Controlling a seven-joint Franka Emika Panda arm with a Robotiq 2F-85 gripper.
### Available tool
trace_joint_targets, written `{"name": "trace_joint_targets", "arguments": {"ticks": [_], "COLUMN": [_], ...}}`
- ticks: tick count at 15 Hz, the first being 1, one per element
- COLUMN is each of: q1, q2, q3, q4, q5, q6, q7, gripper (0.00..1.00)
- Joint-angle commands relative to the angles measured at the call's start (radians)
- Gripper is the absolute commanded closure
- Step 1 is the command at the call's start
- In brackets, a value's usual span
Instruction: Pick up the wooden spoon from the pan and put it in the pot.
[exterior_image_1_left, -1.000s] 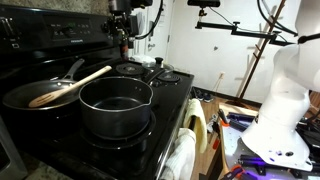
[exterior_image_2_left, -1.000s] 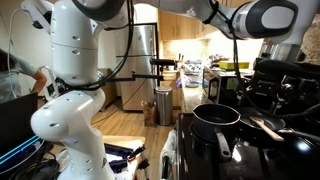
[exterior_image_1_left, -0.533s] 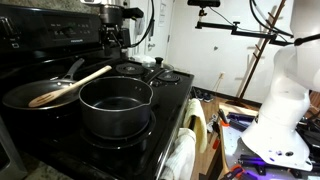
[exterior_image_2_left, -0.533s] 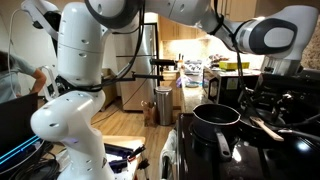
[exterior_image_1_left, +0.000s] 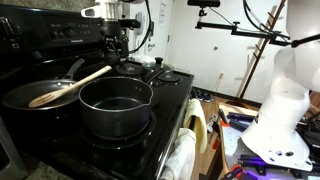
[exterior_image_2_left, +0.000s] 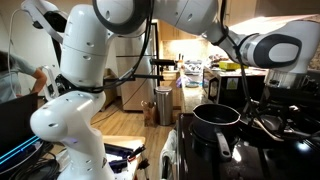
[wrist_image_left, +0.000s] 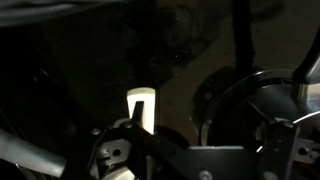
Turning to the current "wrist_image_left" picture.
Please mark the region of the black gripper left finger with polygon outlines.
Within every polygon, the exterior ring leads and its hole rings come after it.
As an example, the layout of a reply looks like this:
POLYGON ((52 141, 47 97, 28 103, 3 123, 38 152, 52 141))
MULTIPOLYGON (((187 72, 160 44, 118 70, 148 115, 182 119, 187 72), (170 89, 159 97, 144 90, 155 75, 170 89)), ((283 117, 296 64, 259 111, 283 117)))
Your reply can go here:
POLYGON ((137 104, 133 118, 100 135, 90 151, 89 162, 93 163, 93 158, 102 162, 98 154, 103 144, 128 144, 124 149, 119 148, 124 155, 120 163, 139 180, 187 180, 183 162, 186 145, 164 134, 148 133, 139 122, 141 115, 142 105, 137 104))

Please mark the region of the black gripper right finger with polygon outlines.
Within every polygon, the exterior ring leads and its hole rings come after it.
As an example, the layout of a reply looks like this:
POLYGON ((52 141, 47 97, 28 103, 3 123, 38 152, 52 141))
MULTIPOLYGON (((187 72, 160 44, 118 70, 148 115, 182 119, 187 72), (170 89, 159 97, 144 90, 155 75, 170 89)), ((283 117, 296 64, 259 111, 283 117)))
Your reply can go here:
POLYGON ((290 121, 269 125, 257 166, 259 180, 320 180, 319 143, 299 135, 300 128, 290 121))

